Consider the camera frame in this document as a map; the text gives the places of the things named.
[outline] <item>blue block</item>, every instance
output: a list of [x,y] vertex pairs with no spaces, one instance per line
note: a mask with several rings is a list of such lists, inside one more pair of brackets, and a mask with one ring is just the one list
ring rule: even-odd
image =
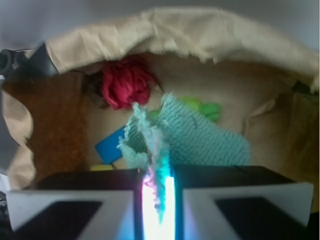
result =
[[120,128],[95,145],[95,149],[102,158],[104,164],[109,165],[122,157],[121,150],[117,148],[119,145],[119,137],[125,138],[125,127]]

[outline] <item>white wall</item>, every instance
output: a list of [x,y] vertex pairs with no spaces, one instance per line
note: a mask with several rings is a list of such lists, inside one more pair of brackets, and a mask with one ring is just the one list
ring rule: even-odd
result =
[[0,0],[0,50],[34,48],[76,26],[164,6],[224,8],[319,50],[319,0]]

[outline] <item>light blue cloth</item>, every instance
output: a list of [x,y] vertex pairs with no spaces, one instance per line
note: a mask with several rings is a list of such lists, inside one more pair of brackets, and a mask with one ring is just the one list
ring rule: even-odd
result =
[[148,167],[148,149],[155,139],[143,132],[150,127],[161,131],[161,141],[167,142],[169,161],[173,165],[250,163],[250,145],[243,136],[220,128],[172,94],[163,96],[161,112],[156,120],[149,116],[146,108],[139,108],[136,104],[133,109],[119,145],[128,168]]

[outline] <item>green object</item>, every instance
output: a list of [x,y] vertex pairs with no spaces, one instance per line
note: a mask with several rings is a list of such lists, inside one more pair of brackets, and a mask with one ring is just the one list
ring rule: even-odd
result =
[[149,112],[149,115],[152,117],[152,119],[156,120],[157,117],[159,116],[160,114],[160,111],[159,109],[156,109],[156,110],[152,110]]
[[185,96],[179,98],[179,100],[196,112],[199,112],[202,106],[202,102],[197,97]]
[[221,106],[218,103],[205,103],[200,107],[200,113],[211,122],[216,122],[220,118]]
[[[211,122],[216,122],[220,119],[221,106],[218,103],[202,103],[199,98],[191,96],[180,97],[179,100]],[[154,120],[158,118],[159,114],[160,110],[158,109],[152,110],[149,113]]]

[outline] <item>glowing light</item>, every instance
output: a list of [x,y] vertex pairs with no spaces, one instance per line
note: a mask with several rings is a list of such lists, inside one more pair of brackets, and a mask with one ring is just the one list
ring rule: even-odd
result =
[[163,221],[159,223],[155,209],[155,196],[152,187],[143,183],[142,186],[142,216],[144,240],[174,240],[176,230],[176,197],[174,178],[165,179],[165,212]]

